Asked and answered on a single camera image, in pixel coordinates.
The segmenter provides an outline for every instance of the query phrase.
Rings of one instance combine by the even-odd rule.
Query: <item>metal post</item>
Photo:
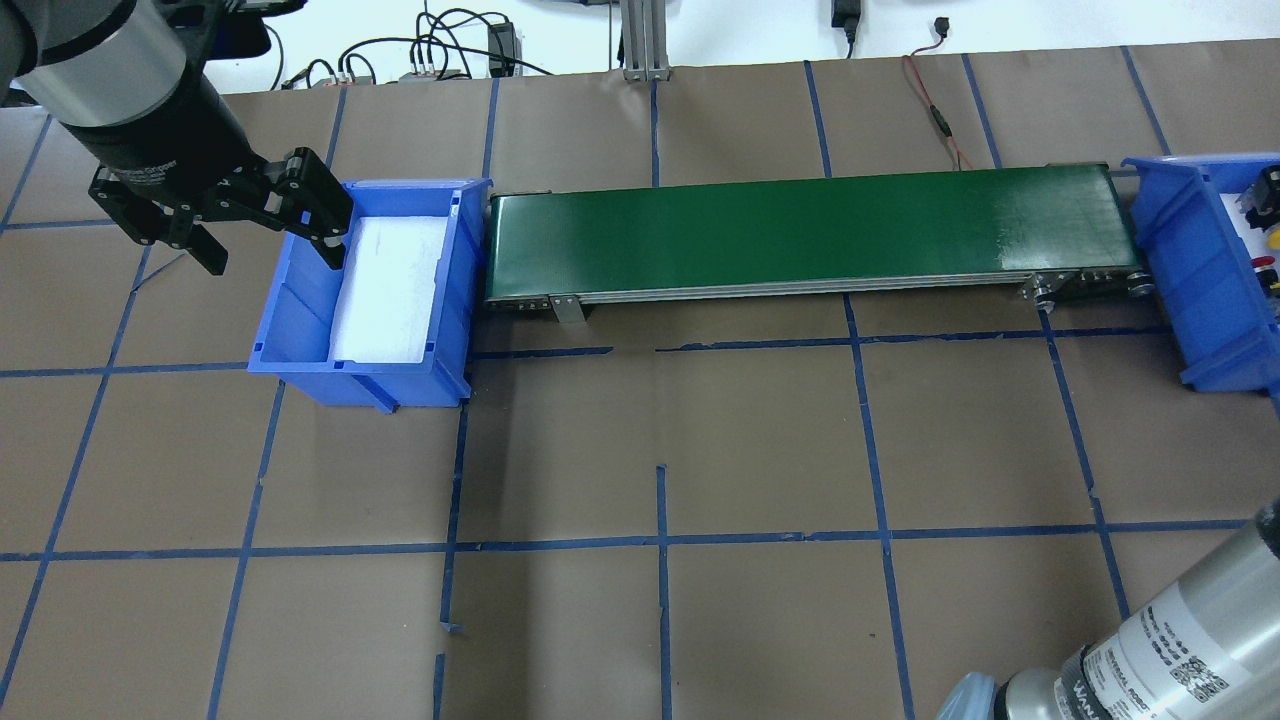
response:
[[[627,82],[671,77],[667,0],[622,0],[622,74]]]

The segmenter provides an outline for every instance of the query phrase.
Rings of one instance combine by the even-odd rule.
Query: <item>conveyor belt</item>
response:
[[[504,309],[1139,265],[1101,165],[506,196],[490,227],[488,302]]]

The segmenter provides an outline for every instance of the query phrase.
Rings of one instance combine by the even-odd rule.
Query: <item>empty blue bin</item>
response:
[[[1138,247],[1198,391],[1280,392],[1280,331],[1220,195],[1242,193],[1280,154],[1126,158],[1142,184]]]
[[[484,208],[489,179],[357,181],[343,238],[348,255],[356,223],[370,217],[448,218],[435,266],[435,297],[421,363],[330,361],[329,343],[343,270],[330,270],[311,243],[284,238],[257,328],[248,372],[278,375],[321,405],[456,406],[471,396],[462,377],[477,270],[484,264]]]

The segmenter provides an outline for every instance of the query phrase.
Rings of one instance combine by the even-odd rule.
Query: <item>blue plastic crate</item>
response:
[[[1126,158],[1142,184],[1138,247],[1198,391],[1280,391],[1280,331],[1219,197],[1248,190],[1280,154]]]
[[[343,270],[330,270],[307,240],[288,234],[253,341],[248,372],[278,375],[321,405],[456,406],[471,396],[462,377],[477,270],[484,264],[488,179],[358,181],[351,227],[366,217],[449,218],[435,268],[435,300],[421,363],[330,361]],[[351,236],[343,238],[348,250]]]

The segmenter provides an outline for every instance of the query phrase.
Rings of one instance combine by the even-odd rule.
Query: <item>red wire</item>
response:
[[[916,47],[915,50],[911,51],[910,55],[902,55],[902,61],[906,64],[908,68],[910,68],[911,74],[915,76],[915,83],[920,87],[920,95],[924,96],[924,104],[931,108],[933,106],[933,97],[929,96],[929,88],[924,87],[924,78],[920,77],[919,68],[915,67],[915,55],[918,53],[924,53],[927,50],[936,50],[940,45],[942,45],[942,40],[938,40],[933,45]],[[965,155],[963,150],[960,150],[960,143],[956,142],[955,136],[950,136],[947,137],[947,140],[951,142],[951,147],[954,147],[956,151],[956,168],[959,169],[960,163],[963,161],[965,165],[969,165],[970,170],[974,169],[973,163],[969,161],[969,156]]]

